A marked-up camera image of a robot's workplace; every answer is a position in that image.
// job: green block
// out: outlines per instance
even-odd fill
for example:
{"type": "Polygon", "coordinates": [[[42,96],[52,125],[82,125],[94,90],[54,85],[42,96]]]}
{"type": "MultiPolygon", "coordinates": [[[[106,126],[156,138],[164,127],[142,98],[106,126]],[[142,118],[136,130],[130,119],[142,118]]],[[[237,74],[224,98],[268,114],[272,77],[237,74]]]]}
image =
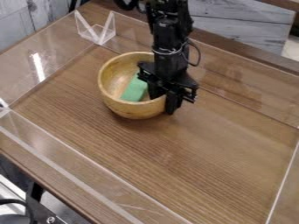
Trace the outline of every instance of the green block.
{"type": "Polygon", "coordinates": [[[134,74],[132,80],[129,81],[125,91],[120,96],[120,99],[126,102],[140,102],[144,98],[146,91],[146,83],[137,79],[134,74]]]}

